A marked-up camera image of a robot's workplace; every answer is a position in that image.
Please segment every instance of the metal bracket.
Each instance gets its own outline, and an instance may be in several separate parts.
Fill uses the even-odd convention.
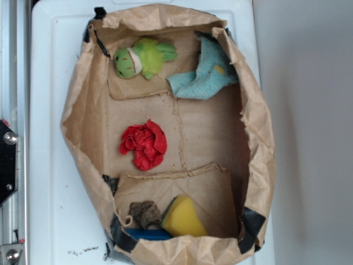
[[[0,120],[0,206],[17,190],[17,135]]]
[[[0,246],[0,265],[17,265],[21,258],[23,244]]]

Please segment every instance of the blue towel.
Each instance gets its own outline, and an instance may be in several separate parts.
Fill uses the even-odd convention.
[[[167,77],[178,98],[209,99],[222,87],[239,82],[220,44],[206,34],[197,34],[197,39],[201,41],[201,54],[196,71]]]

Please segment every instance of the yellow sponge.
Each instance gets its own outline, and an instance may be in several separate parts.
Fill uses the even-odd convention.
[[[164,213],[162,228],[172,236],[207,236],[207,231],[197,217],[190,197],[177,196]]]

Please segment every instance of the red cloth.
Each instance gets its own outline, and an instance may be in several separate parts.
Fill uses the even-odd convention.
[[[167,139],[158,124],[149,119],[144,125],[129,126],[121,136],[119,151],[124,155],[135,151],[135,166],[143,171],[156,167],[167,151]]]

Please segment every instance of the green plush toy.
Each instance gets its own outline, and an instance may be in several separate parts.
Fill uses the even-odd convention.
[[[133,47],[122,48],[115,53],[116,74],[124,79],[134,77],[142,71],[150,80],[162,69],[164,62],[178,58],[175,47],[157,40],[141,39]]]

